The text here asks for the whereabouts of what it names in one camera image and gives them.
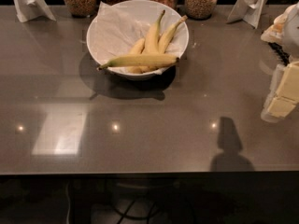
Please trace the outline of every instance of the banana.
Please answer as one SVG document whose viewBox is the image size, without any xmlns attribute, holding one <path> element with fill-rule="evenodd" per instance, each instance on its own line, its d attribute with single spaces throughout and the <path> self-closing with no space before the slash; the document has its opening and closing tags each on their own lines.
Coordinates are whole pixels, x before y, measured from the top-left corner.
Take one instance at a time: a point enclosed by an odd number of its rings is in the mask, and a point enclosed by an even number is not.
<svg viewBox="0 0 299 224">
<path fill-rule="evenodd" d="M 165 10 L 161 12 L 156 22 L 149 27 L 149 30 L 146 34 L 145 53 L 159 53 L 158 41 L 160 37 L 160 25 L 164 14 Z"/>
<path fill-rule="evenodd" d="M 99 65 L 97 69 L 140 65 L 167 67 L 178 62 L 178 60 L 179 57 L 172 54 L 125 54 L 111 58 L 107 63 Z"/>
<path fill-rule="evenodd" d="M 171 42 L 172 38 L 174 37 L 177 28 L 180 24 L 185 22 L 188 19 L 188 17 L 185 15 L 181 17 L 177 22 L 171 24 L 167 27 L 167 29 L 163 32 L 163 34 L 160 37 L 159 43 L 158 43 L 158 50 L 159 53 L 165 53 L 169 43 Z"/>
<path fill-rule="evenodd" d="M 129 50 L 129 54 L 141 54 L 144 49 L 145 40 L 144 37 L 138 39 Z M 139 66 L 129 66 L 126 67 L 126 70 L 129 73 L 142 74 L 142 69 Z"/>
</svg>

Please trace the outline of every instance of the gray countertop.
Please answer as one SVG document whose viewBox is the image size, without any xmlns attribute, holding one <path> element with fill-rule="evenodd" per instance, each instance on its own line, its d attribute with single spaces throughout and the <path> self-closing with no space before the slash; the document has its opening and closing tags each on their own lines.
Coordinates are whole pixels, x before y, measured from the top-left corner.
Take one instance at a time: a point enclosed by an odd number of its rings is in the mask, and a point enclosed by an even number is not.
<svg viewBox="0 0 299 224">
<path fill-rule="evenodd" d="M 226 24 L 232 6 L 187 20 L 177 67 L 133 82 L 96 71 L 86 47 L 93 18 L 20 23 L 0 7 L 0 174 L 123 174 L 299 170 L 298 109 L 261 120 L 277 55 L 262 30 Z"/>
</svg>

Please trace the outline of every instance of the bowl rim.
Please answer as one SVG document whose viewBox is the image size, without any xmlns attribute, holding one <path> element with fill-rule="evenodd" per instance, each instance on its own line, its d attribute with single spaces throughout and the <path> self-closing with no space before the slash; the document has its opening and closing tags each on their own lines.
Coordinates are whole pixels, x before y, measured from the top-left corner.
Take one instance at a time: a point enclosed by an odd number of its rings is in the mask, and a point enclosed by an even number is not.
<svg viewBox="0 0 299 224">
<path fill-rule="evenodd" d="M 165 5 L 165 4 L 162 4 L 162 3 L 159 3 L 159 2 L 155 2 L 155 1 L 151 1 L 151 0 L 128 0 L 128 1 L 123 1 L 123 2 L 120 2 L 120 3 L 117 3 L 115 5 L 112 5 L 112 7 L 121 7 L 123 5 L 128 5 L 128 4 L 135 4 L 135 3 L 149 3 L 151 5 L 155 5 L 155 6 L 159 6 L 159 7 L 166 7 L 167 9 L 171 9 L 173 13 L 175 13 L 177 16 L 179 17 L 182 17 L 176 10 L 174 10 L 173 8 Z M 87 34 L 86 34 L 86 44 L 87 44 L 87 47 L 88 47 L 88 50 L 90 51 L 91 49 L 89 48 L 90 46 L 90 31 L 91 31 L 91 25 L 96 21 L 96 18 L 97 16 L 99 16 L 98 14 L 94 17 L 94 19 L 92 20 L 91 24 L 89 25 L 89 28 L 88 28 L 88 31 L 87 31 Z M 188 26 L 186 24 L 186 22 L 183 23 L 185 28 L 186 28 L 186 44 L 185 46 L 182 48 L 183 52 L 181 52 L 179 58 L 185 53 L 187 47 L 188 47 L 188 43 L 189 43 L 189 29 L 188 29 Z M 152 76 L 156 76 L 156 75 L 161 75 L 163 72 L 165 72 L 167 69 L 169 69 L 170 67 L 162 67 L 162 68 L 159 68 L 158 70 L 160 70 L 160 72 L 157 73 L 157 70 L 155 71 L 150 71 L 150 72 L 147 72 L 147 73 L 142 73 L 142 74 L 134 74 L 134 73 L 130 73 L 130 74 L 124 74 L 124 73 L 121 73 L 121 72 L 118 72 L 116 70 L 114 70 L 116 67 L 109 67 L 107 70 L 111 73 L 114 73 L 114 74 L 120 74 L 122 77 L 125 77 L 125 76 L 128 76 L 128 77 L 152 77 Z"/>
</svg>

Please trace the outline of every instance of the bowl of bananas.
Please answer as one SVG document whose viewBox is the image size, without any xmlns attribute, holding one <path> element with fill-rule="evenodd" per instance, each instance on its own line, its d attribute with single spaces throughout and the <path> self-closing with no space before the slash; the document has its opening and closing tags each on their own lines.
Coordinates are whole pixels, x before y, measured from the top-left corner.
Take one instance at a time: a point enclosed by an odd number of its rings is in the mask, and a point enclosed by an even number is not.
<svg viewBox="0 0 299 224">
<path fill-rule="evenodd" d="M 176 65 L 189 42 L 187 16 L 150 0 L 101 4 L 87 32 L 97 70 L 146 80 Z"/>
</svg>

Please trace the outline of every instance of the dark floor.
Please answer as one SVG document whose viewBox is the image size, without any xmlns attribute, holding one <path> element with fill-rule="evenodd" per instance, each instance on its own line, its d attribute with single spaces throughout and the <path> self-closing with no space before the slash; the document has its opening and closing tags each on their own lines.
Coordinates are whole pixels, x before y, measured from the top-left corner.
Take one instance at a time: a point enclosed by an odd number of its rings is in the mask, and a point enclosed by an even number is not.
<svg viewBox="0 0 299 224">
<path fill-rule="evenodd" d="M 298 194 L 297 172 L 9 176 L 0 224 L 297 224 Z"/>
</svg>

